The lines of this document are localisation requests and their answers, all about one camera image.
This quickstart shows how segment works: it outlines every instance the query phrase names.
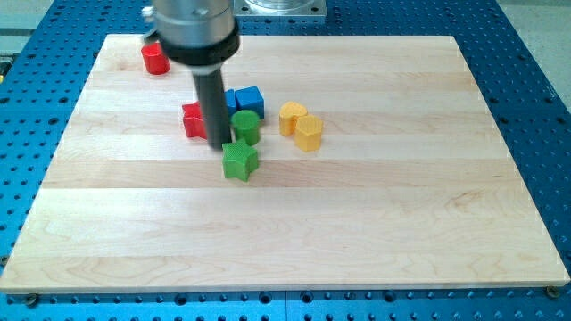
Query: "wood grain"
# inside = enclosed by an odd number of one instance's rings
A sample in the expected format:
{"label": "wood grain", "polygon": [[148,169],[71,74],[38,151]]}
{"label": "wood grain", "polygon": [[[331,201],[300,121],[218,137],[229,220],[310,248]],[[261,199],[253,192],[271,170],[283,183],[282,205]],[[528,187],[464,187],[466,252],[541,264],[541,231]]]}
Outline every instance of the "wood grain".
{"label": "wood grain", "polygon": [[[187,139],[191,74],[108,36],[2,278],[9,293],[563,285],[569,276],[452,37],[243,37],[260,168]],[[279,134],[303,103],[317,152]]]}

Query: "metal bracket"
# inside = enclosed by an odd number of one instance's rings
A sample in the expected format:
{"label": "metal bracket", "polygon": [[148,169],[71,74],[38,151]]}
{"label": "metal bracket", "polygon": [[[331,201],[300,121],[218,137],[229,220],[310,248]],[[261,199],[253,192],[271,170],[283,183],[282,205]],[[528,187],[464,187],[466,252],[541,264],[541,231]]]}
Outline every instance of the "metal bracket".
{"label": "metal bracket", "polygon": [[316,21],[327,17],[327,1],[308,1],[300,6],[275,9],[259,5],[261,1],[234,0],[234,15],[239,21]]}

